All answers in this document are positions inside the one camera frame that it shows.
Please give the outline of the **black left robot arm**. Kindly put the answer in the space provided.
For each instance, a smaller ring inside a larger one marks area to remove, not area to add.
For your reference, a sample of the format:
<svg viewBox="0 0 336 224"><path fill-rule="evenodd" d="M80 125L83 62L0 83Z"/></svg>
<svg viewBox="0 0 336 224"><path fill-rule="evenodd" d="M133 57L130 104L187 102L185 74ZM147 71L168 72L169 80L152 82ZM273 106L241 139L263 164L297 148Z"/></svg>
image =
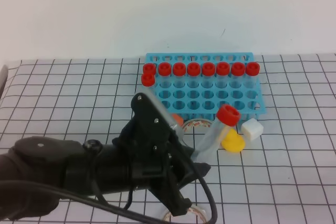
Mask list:
<svg viewBox="0 0 336 224"><path fill-rule="evenodd" d="M181 144L183 131L154 95L137 93L133 118L111 144L79 143L32 136L1 155L1 219L18 220L51 213L61 199L107 208L105 194L128 192L120 213L128 214L137 189L149 190L174 216L191 201L180 190L205 177L206 163L195 163L193 149Z"/></svg>

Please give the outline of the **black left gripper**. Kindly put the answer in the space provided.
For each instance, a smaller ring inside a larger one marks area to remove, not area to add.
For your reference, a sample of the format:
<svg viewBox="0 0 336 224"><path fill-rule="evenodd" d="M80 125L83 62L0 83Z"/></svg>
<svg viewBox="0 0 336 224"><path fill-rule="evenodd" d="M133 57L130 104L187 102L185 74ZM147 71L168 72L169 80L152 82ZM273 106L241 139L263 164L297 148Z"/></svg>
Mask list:
<svg viewBox="0 0 336 224"><path fill-rule="evenodd" d="M180 190L198 180L188 165L194 149L180 143L164 107L151 93L139 92L131 101L133 118L113 143L125 151L130 188L147 188L173 215L184 215L191 201ZM204 178L211 166L193 163Z"/></svg>

